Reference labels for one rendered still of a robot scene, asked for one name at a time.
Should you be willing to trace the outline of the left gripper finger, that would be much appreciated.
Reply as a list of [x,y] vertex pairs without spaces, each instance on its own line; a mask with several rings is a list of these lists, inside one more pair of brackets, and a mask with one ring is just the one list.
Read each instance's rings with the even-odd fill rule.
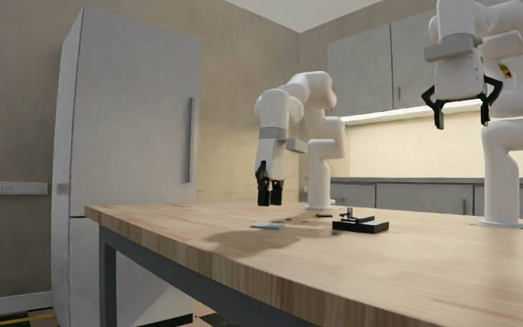
[[423,98],[426,105],[434,111],[434,125],[436,126],[436,129],[443,131],[444,130],[444,114],[442,113],[442,109],[445,106],[445,104],[448,102],[448,100],[436,100],[435,103],[431,101],[431,96],[435,93],[435,85],[430,87],[427,91],[425,91],[421,97]]
[[499,97],[499,94],[504,87],[504,83],[502,81],[495,80],[494,78],[487,77],[486,75],[484,75],[484,82],[494,86],[494,90],[488,97],[483,93],[476,95],[477,98],[482,102],[482,105],[480,106],[481,124],[486,127],[488,126],[488,122],[491,121],[490,107],[492,106],[492,103]]

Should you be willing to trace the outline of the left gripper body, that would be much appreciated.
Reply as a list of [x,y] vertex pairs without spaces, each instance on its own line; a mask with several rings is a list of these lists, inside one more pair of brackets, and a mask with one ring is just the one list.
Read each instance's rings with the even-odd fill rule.
[[481,51],[475,47],[473,50],[473,54],[436,62],[436,99],[450,99],[447,103],[478,100],[476,95],[484,89],[486,70]]

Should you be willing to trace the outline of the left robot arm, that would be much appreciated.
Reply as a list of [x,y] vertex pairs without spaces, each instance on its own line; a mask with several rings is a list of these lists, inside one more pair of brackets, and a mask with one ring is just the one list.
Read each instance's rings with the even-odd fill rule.
[[[490,107],[492,118],[523,117],[523,85],[499,60],[523,55],[523,3],[486,7],[475,0],[438,0],[428,26],[435,45],[423,48],[428,63],[473,54],[479,49],[486,76],[504,88]],[[438,21],[437,21],[438,18]],[[489,36],[489,37],[488,37]],[[481,129],[484,150],[484,219],[479,224],[523,227],[519,221],[519,166],[510,151],[523,151],[523,118],[495,120]]]

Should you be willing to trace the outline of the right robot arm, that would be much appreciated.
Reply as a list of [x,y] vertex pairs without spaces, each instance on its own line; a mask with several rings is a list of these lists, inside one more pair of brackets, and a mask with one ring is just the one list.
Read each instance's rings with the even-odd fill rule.
[[[309,191],[305,209],[333,209],[330,205],[335,204],[330,199],[330,167],[325,159],[346,156],[345,126],[342,118],[326,117],[324,109],[333,108],[336,102],[335,87],[326,72],[304,72],[286,85],[264,91],[254,106],[254,117],[260,123],[259,139],[286,141],[287,150],[308,154]],[[308,144],[288,138],[289,124],[300,122],[303,116],[308,136],[312,138]]]

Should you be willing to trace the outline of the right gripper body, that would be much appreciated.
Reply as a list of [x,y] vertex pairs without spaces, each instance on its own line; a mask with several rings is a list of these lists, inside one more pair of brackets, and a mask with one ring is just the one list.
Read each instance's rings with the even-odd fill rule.
[[276,138],[259,139],[256,153],[255,177],[263,161],[267,161],[264,178],[283,181],[286,177],[287,170],[286,141],[278,141]]

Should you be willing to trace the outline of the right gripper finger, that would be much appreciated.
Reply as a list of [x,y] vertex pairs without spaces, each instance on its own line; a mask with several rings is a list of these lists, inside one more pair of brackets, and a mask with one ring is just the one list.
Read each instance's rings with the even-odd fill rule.
[[[272,180],[273,190],[271,190],[271,205],[276,205],[276,206],[282,205],[284,180],[283,181]],[[276,184],[275,184],[275,182],[276,182]]]
[[[267,169],[267,161],[263,161],[259,170],[256,173],[258,190],[259,190],[259,199],[258,205],[261,207],[270,207],[271,205],[271,191],[270,186],[272,180],[270,178],[264,178],[264,172]],[[267,183],[266,183],[267,181]]]

